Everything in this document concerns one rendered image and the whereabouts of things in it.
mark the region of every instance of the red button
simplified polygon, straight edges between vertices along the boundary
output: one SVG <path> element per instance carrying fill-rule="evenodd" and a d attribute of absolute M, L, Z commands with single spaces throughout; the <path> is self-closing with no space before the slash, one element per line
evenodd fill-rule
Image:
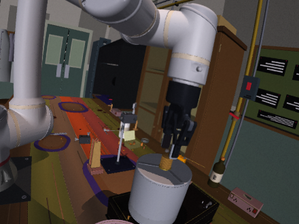
<path fill-rule="evenodd" d="M 246 90 L 250 90 L 251 88 L 251 82 L 247 82 Z"/>

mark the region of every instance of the green bottle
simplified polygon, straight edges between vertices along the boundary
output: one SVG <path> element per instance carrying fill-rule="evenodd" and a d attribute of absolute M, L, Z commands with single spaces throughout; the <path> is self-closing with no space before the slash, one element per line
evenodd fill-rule
<path fill-rule="evenodd" d="M 220 161 L 215 163 L 214 167 L 213 167 L 213 171 L 211 173 L 211 176 L 208 180 L 208 185 L 210 187 L 216 188 L 219 186 L 219 183 L 222 179 L 223 173 L 226 169 L 225 165 L 224 165 L 224 160 L 226 158 L 221 157 Z"/>

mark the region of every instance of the gray cylindrical container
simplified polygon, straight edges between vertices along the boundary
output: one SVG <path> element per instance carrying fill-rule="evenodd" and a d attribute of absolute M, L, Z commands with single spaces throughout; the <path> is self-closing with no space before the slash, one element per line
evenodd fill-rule
<path fill-rule="evenodd" d="M 187 193 L 192 172 L 179 160 L 171 169 L 159 168 L 162 154 L 141 156 L 136 165 L 128 209 L 142 224 L 172 224 Z"/>

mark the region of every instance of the black base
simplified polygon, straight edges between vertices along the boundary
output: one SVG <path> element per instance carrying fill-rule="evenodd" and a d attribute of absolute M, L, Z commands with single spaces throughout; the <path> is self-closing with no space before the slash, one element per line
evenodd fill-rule
<path fill-rule="evenodd" d="M 109 197 L 107 219 L 119 219 L 139 224 L 130 215 L 128 210 L 129 199 L 130 192 Z M 205 209 L 203 208 L 202 201 L 204 201 L 204 205 L 209 202 L 212 202 L 212 205 Z M 218 206 L 218 202 L 210 198 L 192 183 L 187 190 L 177 219 L 173 224 L 210 224 Z"/>
<path fill-rule="evenodd" d="M 117 164 L 117 160 L 117 156 L 101 159 L 101 165 L 107 174 L 135 169 L 135 165 L 126 156 L 120 156 L 119 164 Z"/>
<path fill-rule="evenodd" d="M 31 201 L 31 161 L 32 157 L 12 157 L 18 170 L 16 182 L 0 192 L 0 205 Z"/>

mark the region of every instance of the green board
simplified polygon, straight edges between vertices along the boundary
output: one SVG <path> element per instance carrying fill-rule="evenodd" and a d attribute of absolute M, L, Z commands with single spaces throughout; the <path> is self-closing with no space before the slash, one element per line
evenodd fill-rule
<path fill-rule="evenodd" d="M 299 52 L 261 49 L 258 63 L 256 77 L 260 78 L 259 97 L 255 102 L 249 101 L 245 117 L 299 136 L 299 75 L 296 75 L 299 68 Z"/>

